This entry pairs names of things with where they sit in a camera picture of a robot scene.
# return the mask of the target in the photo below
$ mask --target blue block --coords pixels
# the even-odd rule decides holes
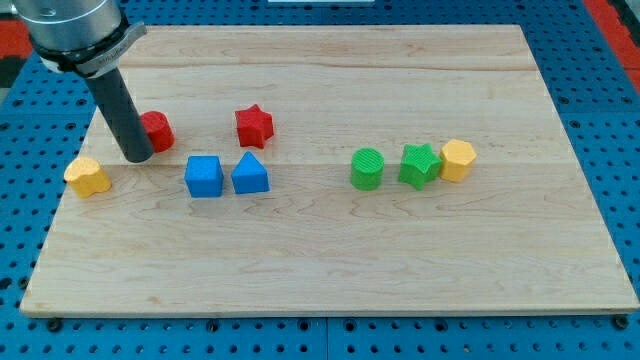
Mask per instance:
[[[184,181],[191,197],[220,197],[224,175],[217,156],[189,156]]]
[[[267,169],[260,161],[247,151],[231,173],[233,188],[236,194],[248,194],[269,191]]]

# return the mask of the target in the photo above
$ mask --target green star block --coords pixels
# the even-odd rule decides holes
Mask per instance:
[[[351,159],[351,184],[358,190],[370,191],[380,186],[384,158],[377,150],[364,148]]]
[[[431,144],[404,146],[398,181],[422,190],[424,184],[433,181],[440,171],[442,160],[433,153]]]

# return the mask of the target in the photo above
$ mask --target blue pegboard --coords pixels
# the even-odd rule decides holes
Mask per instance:
[[[640,98],[572,0],[122,0],[157,25],[519,24],[622,261],[640,290]],[[640,316],[447,319],[31,320],[17,307],[95,105],[33,56],[0,107],[0,358],[638,358]]]

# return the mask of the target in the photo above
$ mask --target yellow hexagon block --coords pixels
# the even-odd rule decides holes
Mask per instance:
[[[111,180],[100,163],[88,157],[78,157],[67,166],[64,180],[81,198],[111,189]]]
[[[464,180],[471,173],[477,157],[470,143],[456,139],[449,141],[440,150],[440,178],[453,182]]]

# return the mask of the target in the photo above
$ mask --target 3d printed block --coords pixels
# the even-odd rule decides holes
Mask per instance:
[[[189,156],[184,181],[191,197],[220,197],[224,175],[217,156]]]
[[[159,111],[149,111],[140,115],[142,126],[153,144],[156,153],[168,150],[175,142],[167,117]]]
[[[88,157],[78,157],[67,166],[64,180],[81,198],[111,189],[111,180],[100,163]]]
[[[471,172],[477,157],[470,143],[456,139],[449,141],[440,150],[440,178],[453,182],[464,180]]]
[[[377,150],[364,148],[351,158],[351,184],[358,190],[370,191],[380,186],[384,158]]]
[[[267,139],[273,136],[273,118],[258,105],[236,111],[236,121],[238,139],[242,147],[255,146],[264,149]]]
[[[404,154],[400,162],[398,181],[413,185],[422,190],[424,184],[432,181],[440,171],[442,160],[433,153],[431,144],[404,146]]]
[[[269,191],[269,176],[267,169],[249,151],[231,173],[233,188],[236,194],[248,194]]]

